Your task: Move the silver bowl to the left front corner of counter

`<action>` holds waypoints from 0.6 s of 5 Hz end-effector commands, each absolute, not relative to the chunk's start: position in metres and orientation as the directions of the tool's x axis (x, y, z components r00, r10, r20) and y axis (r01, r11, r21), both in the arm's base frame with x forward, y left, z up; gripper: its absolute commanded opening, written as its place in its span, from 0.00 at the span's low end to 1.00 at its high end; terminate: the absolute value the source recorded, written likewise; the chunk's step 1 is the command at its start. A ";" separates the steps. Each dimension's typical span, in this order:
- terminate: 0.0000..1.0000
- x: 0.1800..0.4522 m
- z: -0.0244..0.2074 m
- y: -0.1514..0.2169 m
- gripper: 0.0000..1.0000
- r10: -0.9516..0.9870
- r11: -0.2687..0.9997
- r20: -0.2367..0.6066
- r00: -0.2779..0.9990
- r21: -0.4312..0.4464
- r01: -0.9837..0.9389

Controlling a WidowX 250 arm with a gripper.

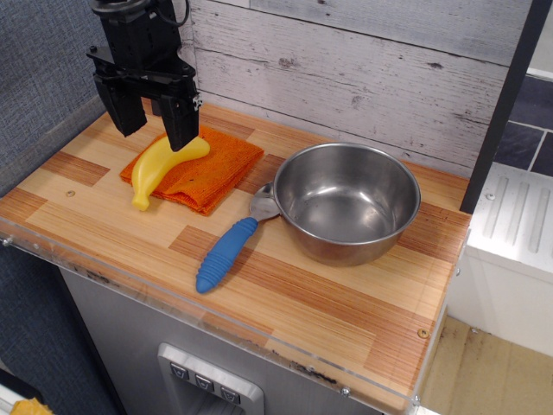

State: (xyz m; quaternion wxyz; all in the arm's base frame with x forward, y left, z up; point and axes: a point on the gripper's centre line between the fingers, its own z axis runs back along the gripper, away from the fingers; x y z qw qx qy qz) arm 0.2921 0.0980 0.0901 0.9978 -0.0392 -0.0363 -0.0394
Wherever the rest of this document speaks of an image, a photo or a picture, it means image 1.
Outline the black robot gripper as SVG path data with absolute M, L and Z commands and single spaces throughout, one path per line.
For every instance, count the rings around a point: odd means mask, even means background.
M 113 124 L 125 137 L 147 122 L 143 98 L 158 102 L 169 145 L 177 152 L 199 135 L 195 69 L 183 61 L 171 1 L 92 1 L 107 45 L 91 47 L 94 82 Z

